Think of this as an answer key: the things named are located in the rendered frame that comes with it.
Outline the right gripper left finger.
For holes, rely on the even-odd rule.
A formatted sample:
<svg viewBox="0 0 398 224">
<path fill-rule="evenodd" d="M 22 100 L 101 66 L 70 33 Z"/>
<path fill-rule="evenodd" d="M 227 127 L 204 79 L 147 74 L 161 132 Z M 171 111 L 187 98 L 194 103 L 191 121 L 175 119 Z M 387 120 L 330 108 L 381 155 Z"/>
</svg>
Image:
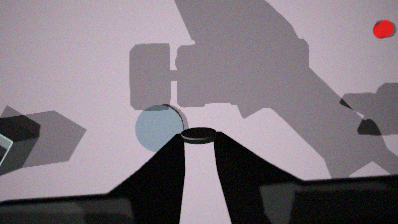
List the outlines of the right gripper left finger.
<svg viewBox="0 0 398 224">
<path fill-rule="evenodd" d="M 1 201 L 0 224 L 180 224 L 184 179 L 176 134 L 108 193 Z"/>
</svg>

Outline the red disc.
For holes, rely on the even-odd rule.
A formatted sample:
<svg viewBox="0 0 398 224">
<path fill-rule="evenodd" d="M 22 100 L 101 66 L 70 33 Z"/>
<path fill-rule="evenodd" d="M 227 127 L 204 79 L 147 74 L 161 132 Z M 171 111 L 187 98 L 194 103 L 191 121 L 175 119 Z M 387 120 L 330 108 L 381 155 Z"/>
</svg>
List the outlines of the red disc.
<svg viewBox="0 0 398 224">
<path fill-rule="evenodd" d="M 393 32 L 393 24 L 388 20 L 383 20 L 373 27 L 373 33 L 377 38 L 390 36 Z"/>
</svg>

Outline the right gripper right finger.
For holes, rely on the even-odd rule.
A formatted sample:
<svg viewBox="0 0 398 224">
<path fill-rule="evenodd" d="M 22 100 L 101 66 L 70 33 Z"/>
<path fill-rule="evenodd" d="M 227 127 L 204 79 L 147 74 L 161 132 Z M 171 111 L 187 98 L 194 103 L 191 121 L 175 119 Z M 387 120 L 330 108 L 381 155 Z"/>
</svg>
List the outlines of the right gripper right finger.
<svg viewBox="0 0 398 224">
<path fill-rule="evenodd" d="M 398 174 L 302 180 L 223 132 L 214 141 L 231 224 L 311 224 L 398 215 Z"/>
</svg>

